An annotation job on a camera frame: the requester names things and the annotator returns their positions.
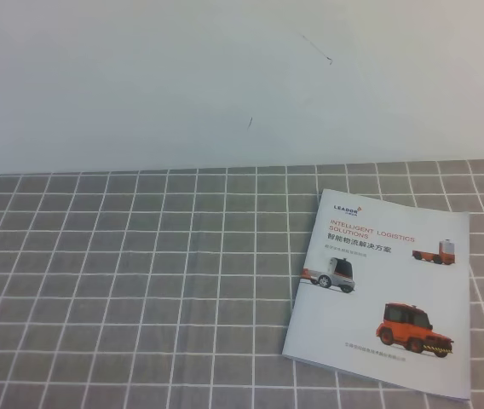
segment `orange flatbed vehicle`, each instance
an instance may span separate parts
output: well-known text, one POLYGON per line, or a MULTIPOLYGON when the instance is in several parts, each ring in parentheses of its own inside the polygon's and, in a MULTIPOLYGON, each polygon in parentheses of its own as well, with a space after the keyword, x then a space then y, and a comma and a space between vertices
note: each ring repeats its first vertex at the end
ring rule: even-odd
POLYGON ((434 262, 435 264, 454 264, 456 257, 454 256, 454 243, 450 240, 443 240, 439 243, 439 254, 426 253, 424 251, 412 251, 412 256, 417 260, 425 260, 426 262, 434 262))

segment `gray checkered fabric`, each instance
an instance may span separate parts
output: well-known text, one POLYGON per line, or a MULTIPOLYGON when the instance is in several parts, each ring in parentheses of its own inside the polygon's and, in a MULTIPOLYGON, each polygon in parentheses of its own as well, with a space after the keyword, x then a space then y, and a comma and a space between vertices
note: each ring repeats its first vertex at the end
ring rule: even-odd
POLYGON ((0 176, 0 408, 470 407, 279 355, 324 187, 471 212, 484 408, 484 160, 0 176))

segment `vehicle windshield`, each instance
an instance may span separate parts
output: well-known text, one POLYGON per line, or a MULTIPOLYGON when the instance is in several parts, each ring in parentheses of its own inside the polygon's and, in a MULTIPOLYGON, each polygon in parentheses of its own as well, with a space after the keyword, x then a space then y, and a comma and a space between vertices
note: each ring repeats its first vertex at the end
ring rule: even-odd
POLYGON ((420 328, 429 328, 429 320, 427 314, 414 314, 413 324, 419 326, 420 328))
POLYGON ((454 243, 452 241, 443 241, 443 253, 454 254, 454 243))
POLYGON ((352 275, 352 263, 347 262, 343 259, 337 259, 337 266, 335 267, 335 272, 350 277, 351 279, 354 277, 352 275))
POLYGON ((397 308, 394 306, 386 306, 386 310, 384 311, 384 319, 387 321, 394 321, 394 322, 406 322, 406 311, 402 308, 397 308))

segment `yellow black striped bumper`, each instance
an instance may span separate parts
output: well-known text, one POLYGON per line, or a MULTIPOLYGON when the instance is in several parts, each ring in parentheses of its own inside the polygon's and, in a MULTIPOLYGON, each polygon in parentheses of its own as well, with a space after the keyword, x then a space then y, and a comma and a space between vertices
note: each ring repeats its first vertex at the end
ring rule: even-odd
POLYGON ((430 351, 430 352, 448 352, 449 354, 452 353, 452 350, 451 349, 445 349, 445 348, 437 348, 437 347, 431 347, 429 345, 424 345, 423 348, 426 350, 426 351, 430 351))

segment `brochure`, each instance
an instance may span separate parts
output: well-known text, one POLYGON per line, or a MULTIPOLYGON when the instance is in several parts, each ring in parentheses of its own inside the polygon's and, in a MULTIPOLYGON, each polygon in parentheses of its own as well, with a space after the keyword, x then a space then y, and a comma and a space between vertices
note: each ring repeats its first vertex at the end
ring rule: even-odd
POLYGON ((324 189, 283 355, 470 398, 470 219, 324 189))

